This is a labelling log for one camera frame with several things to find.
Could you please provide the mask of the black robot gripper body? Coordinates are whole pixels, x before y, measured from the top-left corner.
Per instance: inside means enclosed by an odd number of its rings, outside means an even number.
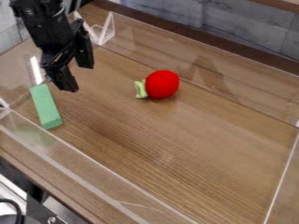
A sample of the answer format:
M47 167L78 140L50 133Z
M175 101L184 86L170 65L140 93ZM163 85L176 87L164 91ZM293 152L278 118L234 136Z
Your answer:
M63 0L10 0L14 15L23 20L32 41L42 49L42 66L48 66L75 38Z

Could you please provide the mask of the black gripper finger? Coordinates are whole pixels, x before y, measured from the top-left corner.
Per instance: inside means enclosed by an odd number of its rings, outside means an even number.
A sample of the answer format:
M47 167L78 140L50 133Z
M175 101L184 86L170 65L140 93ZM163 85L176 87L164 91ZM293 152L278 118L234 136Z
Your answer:
M94 48L90 34L83 27L79 28L75 35L75 59L79 67L92 69L95 66Z
M67 64L47 64L43 69L47 80L55 84L59 90L72 93L79 91L80 88Z

